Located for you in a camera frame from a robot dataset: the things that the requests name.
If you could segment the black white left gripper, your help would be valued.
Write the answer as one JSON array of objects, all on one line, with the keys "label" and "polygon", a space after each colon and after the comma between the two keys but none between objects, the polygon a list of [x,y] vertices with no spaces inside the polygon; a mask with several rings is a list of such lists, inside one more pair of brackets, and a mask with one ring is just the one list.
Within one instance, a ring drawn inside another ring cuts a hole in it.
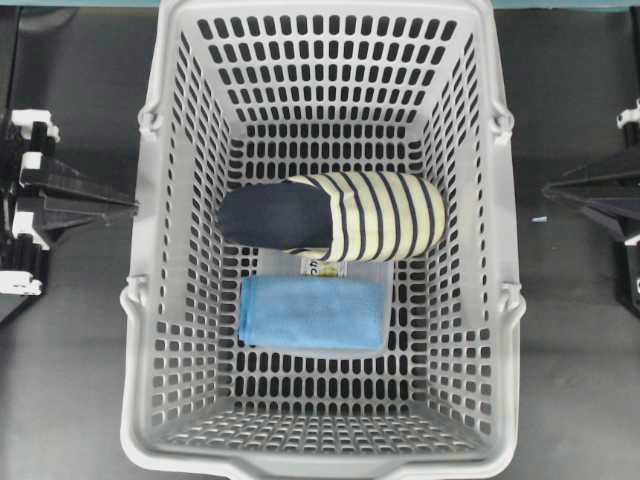
[{"label": "black white left gripper", "polygon": [[[135,199],[105,180],[55,158],[59,128],[48,110],[13,110],[1,133],[1,293],[39,296],[46,261],[57,238],[70,229],[111,226],[133,218]],[[42,194],[35,188],[72,198]]]}]

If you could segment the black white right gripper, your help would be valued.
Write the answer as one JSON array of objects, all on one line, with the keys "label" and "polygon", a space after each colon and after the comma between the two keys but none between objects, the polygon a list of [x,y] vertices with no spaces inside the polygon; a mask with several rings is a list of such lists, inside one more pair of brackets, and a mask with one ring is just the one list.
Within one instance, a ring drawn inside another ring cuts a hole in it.
[{"label": "black white right gripper", "polygon": [[566,173],[543,195],[605,228],[624,243],[630,306],[639,305],[639,100],[617,116],[626,149]]}]

